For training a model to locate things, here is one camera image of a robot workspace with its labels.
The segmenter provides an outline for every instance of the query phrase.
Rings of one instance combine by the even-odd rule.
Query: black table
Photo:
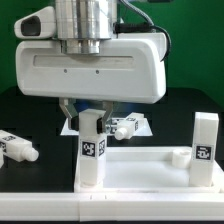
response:
[[[73,192],[78,138],[60,136],[65,116],[58,99],[24,96],[13,87],[0,95],[0,105],[0,130],[32,141],[40,153],[34,163],[17,163],[4,158],[4,166],[0,169],[0,192]],[[77,102],[78,110],[88,106],[92,107],[94,103]],[[131,112],[145,114],[153,137],[122,141],[108,137],[108,146],[191,146],[195,112],[218,113],[216,160],[224,168],[223,109],[203,92],[169,88],[153,105],[120,103],[114,116],[125,117]]]

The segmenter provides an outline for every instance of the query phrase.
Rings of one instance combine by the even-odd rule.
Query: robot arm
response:
[[[165,94],[166,35],[115,32],[116,9],[112,0],[55,0],[15,24],[17,37],[30,39],[16,52],[21,91],[61,98],[70,127],[69,99],[108,102],[105,131],[113,102],[155,103]]]

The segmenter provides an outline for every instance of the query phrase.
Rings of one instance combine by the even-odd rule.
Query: white base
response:
[[[188,187],[189,171],[171,165],[174,149],[109,148],[104,187],[81,188],[77,173],[82,193],[0,194],[0,220],[224,220],[221,168],[212,187]]]

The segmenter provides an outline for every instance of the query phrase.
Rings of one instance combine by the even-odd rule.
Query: white cylinder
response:
[[[122,140],[125,139],[128,135],[128,130],[126,128],[119,128],[116,132],[115,132],[115,138],[117,140]]]
[[[191,162],[190,149],[175,149],[173,151],[172,165],[180,169],[188,169]]]

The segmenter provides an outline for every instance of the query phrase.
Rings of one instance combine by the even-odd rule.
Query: green wall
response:
[[[46,6],[49,0],[1,0],[0,92],[16,85],[14,22]],[[156,25],[169,31],[173,42],[167,60],[167,85],[200,89],[224,107],[224,0],[174,0],[135,3]],[[125,21],[142,19],[132,12]]]

